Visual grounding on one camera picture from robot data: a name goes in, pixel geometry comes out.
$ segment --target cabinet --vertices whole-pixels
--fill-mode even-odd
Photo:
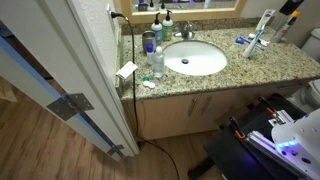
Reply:
[[[218,129],[230,116],[244,115],[257,97],[288,96],[305,83],[282,83],[137,101],[139,136],[158,139]],[[127,120],[136,132],[133,102],[124,102]]]

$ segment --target toilet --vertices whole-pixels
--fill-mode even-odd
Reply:
[[[320,63],[320,28],[314,29],[308,41],[301,48]],[[308,87],[295,92],[288,100],[306,113],[320,108],[320,79],[310,81]]]

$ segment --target bathroom sink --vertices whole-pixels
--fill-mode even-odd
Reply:
[[[227,58],[217,47],[199,41],[184,41],[165,48],[165,65],[178,73],[205,76],[221,71]]]

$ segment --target wooden floor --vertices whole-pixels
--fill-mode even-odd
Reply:
[[[170,159],[144,144],[141,153],[115,162],[15,89],[18,103],[0,100],[0,179],[175,180]],[[175,160],[181,180],[205,159],[214,132],[155,141]],[[216,167],[202,179],[222,179]]]

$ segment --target drain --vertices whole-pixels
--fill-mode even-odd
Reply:
[[[188,60],[188,59],[182,59],[181,62],[182,62],[183,64],[188,64],[188,63],[189,63],[189,60]]]

